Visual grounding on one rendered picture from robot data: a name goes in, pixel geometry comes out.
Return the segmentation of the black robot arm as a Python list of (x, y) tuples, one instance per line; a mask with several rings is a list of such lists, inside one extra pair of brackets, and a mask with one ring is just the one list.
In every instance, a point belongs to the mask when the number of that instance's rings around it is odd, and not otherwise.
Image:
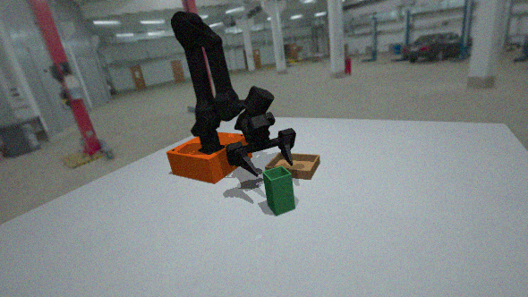
[[(254, 85), (250, 88), (247, 98), (239, 100), (229, 78), (222, 38), (205, 24), (197, 13), (177, 12), (171, 19), (171, 26), (175, 38), (184, 48), (197, 97), (196, 122), (192, 135), (200, 139), (201, 148), (198, 151), (210, 155), (223, 149), (225, 146), (220, 145), (216, 128), (220, 126), (221, 121), (231, 121), (244, 108), (244, 112), (236, 120), (234, 129), (243, 132), (245, 127), (249, 141), (251, 136), (263, 132), (270, 135), (268, 128), (274, 125), (276, 120), (274, 115), (266, 112), (274, 96), (268, 90)], [(215, 98), (209, 85), (202, 47), (205, 48), (209, 61)]]

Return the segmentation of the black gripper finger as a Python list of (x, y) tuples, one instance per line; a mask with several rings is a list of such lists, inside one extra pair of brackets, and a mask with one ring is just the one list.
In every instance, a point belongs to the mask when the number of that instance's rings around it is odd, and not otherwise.
[(281, 154), (283, 155), (283, 157), (285, 158), (285, 160), (290, 166), (293, 165), (293, 160), (292, 160), (292, 155), (291, 155), (292, 144), (293, 144), (293, 135), (283, 137)]
[(240, 148), (234, 151), (234, 165), (246, 169), (256, 177), (259, 176), (254, 164), (247, 154), (246, 148)]

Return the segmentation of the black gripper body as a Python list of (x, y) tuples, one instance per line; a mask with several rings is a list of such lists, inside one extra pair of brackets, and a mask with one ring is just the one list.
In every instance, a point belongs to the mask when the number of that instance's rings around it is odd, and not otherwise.
[(269, 138), (269, 133), (263, 132), (261, 134), (251, 136), (251, 141), (249, 141), (246, 136), (245, 127), (243, 127), (243, 135), (245, 137), (246, 143), (248, 142), (248, 145), (243, 146), (243, 144), (239, 141), (236, 143), (228, 144), (226, 146), (226, 158), (227, 158), (229, 165), (234, 165), (234, 151), (237, 149), (246, 148), (247, 153), (253, 153), (253, 152), (261, 151), (264, 149), (270, 149), (276, 146), (278, 146), (279, 149), (281, 149), (283, 137), (289, 136), (289, 135), (293, 135), (293, 144), (292, 144), (292, 147), (293, 147), (296, 132), (292, 128), (285, 129), (285, 130), (279, 131), (278, 137), (272, 140)]

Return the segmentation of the green square cup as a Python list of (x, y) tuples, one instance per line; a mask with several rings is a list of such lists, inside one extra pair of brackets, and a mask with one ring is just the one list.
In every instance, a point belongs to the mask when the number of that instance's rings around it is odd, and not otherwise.
[(263, 171), (268, 207), (275, 216), (295, 210), (292, 174), (279, 166)]

